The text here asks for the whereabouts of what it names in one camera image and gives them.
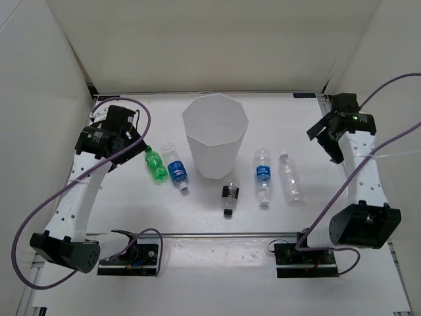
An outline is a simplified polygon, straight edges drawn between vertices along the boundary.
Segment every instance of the white bottle cap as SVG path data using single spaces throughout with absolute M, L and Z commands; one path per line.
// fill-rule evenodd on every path
M 186 182 L 181 182 L 181 183 L 178 185 L 178 187 L 180 188 L 180 190 L 181 190 L 181 191 L 186 191 L 186 190 L 189 188 L 189 186 L 187 185 L 187 183 L 186 183 Z
M 288 158 L 288 153 L 285 150 L 282 150 L 279 153 L 279 158 Z
M 260 201 L 260 206 L 268 207 L 269 206 L 269 200 L 263 199 L 262 201 Z

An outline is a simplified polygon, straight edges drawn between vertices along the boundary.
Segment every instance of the green bottle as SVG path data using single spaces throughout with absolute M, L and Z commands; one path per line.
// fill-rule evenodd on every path
M 151 146 L 147 146 L 145 153 L 145 161 L 152 173 L 152 177 L 155 180 L 164 180 L 168 173 L 164 167 L 164 164 L 162 163 L 161 157 L 159 157 L 159 154 L 153 151 Z

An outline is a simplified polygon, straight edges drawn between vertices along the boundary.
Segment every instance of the bottle cap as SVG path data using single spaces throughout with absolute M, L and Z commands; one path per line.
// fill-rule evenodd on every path
M 178 187 L 180 188 L 180 190 L 181 191 L 186 191 L 188 188 L 189 188 L 189 186 L 187 185 L 187 183 L 185 183 L 185 182 L 181 182 L 179 185 L 178 185 Z
M 288 158 L 288 153 L 285 150 L 282 150 L 279 153 L 279 158 Z
M 224 215 L 225 216 L 232 216 L 232 209 L 225 209 L 224 210 Z
M 269 200 L 263 199 L 262 201 L 260 201 L 260 206 L 268 207 L 269 206 Z

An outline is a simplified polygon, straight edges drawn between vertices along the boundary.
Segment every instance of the white wall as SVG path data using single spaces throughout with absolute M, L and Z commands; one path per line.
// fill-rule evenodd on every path
M 48 0 L 101 93 L 320 92 L 380 1 Z
M 92 100 L 70 46 L 44 0 L 0 3 L 0 314 L 15 315 L 23 284 L 12 271 L 11 243 L 26 215 L 66 181 L 72 150 Z M 27 273 L 28 225 L 18 249 Z
M 335 93 L 355 92 L 362 102 L 390 78 L 421 72 L 421 1 L 383 0 L 349 63 Z M 372 113 L 382 142 L 421 120 L 421 78 L 403 79 L 380 92 L 364 108 Z M 421 149 L 421 130 L 381 153 Z M 400 208 L 401 225 L 393 243 L 412 308 L 421 315 L 421 154 L 378 161 L 382 184 L 392 207 Z

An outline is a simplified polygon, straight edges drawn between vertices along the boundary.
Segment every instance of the white bin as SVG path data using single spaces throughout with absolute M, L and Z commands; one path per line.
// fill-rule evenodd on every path
M 202 176 L 221 179 L 230 173 L 249 125 L 241 103 L 221 93 L 196 97 L 183 112 L 183 121 Z

